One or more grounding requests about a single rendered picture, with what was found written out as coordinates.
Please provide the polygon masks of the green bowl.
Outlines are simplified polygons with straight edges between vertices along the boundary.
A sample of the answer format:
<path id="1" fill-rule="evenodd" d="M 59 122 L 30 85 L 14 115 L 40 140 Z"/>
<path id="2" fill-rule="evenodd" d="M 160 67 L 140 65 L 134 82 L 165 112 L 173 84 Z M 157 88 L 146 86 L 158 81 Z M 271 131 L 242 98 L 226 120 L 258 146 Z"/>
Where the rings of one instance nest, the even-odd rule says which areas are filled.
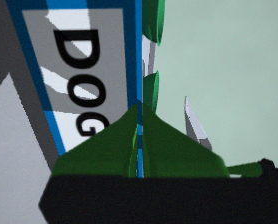
<path id="1" fill-rule="evenodd" d="M 142 79 L 142 104 L 147 104 L 156 114 L 159 92 L 159 71 Z"/>
<path id="2" fill-rule="evenodd" d="M 165 0 L 142 0 L 142 34 L 158 46 L 162 40 L 164 12 Z"/>

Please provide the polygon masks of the blue dog food box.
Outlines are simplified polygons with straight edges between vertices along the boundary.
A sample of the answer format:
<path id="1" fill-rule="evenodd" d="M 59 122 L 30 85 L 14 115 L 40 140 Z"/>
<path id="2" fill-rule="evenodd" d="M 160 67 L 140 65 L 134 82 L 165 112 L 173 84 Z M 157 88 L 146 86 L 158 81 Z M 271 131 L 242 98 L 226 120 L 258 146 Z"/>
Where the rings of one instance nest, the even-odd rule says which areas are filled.
<path id="1" fill-rule="evenodd" d="M 59 156 L 137 104 L 142 177 L 142 0 L 6 3 Z"/>

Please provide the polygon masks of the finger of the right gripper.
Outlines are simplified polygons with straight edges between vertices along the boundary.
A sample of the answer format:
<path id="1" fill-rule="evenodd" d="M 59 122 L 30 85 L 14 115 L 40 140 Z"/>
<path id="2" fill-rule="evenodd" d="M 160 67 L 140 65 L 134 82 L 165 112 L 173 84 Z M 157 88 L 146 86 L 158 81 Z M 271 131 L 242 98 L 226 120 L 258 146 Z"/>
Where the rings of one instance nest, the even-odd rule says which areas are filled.
<path id="1" fill-rule="evenodd" d="M 229 166 L 227 170 L 230 175 L 241 175 L 240 177 L 259 177 L 263 171 L 257 162 Z"/>

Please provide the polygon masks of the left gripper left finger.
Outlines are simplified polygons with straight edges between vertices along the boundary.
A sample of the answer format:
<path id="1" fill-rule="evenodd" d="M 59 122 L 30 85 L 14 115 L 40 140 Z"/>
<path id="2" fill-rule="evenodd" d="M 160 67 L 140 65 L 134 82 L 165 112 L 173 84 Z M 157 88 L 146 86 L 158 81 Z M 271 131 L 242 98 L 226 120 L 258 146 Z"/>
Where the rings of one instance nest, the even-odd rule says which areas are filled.
<path id="1" fill-rule="evenodd" d="M 119 120 L 59 156 L 49 179 L 60 174 L 136 177 L 137 155 L 138 112 L 133 104 Z"/>

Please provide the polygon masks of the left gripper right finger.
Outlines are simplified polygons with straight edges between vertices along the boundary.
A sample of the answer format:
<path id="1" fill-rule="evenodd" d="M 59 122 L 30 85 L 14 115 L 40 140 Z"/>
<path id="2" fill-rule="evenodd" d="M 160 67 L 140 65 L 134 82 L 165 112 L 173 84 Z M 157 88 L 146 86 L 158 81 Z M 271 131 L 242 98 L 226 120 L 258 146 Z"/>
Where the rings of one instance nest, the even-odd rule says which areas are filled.
<path id="1" fill-rule="evenodd" d="M 147 104 L 142 104 L 142 158 L 144 177 L 150 177 L 150 164 L 151 177 L 230 177 L 222 157 L 160 119 Z"/>

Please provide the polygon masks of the grey table edge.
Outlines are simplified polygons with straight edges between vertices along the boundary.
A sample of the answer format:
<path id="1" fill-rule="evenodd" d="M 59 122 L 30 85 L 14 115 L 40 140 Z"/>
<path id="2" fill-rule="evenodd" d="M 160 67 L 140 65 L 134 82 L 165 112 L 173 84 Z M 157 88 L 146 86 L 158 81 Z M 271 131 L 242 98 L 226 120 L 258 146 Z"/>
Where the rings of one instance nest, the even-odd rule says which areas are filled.
<path id="1" fill-rule="evenodd" d="M 156 43 L 151 41 L 150 42 L 148 75 L 150 75 L 154 72 L 155 51 L 156 51 Z M 144 175 L 143 175 L 143 158 L 142 158 L 142 177 L 144 177 Z"/>

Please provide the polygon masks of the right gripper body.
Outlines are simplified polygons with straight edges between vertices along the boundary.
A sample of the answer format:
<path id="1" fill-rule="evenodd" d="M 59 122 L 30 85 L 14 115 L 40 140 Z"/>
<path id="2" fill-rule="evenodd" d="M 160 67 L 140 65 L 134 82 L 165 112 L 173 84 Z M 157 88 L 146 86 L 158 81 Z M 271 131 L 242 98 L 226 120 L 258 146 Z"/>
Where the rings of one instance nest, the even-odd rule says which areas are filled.
<path id="1" fill-rule="evenodd" d="M 259 177 L 278 177 L 278 173 L 273 161 L 266 158 L 263 158 L 261 161 L 257 162 L 261 165 L 263 171 L 263 173 Z"/>

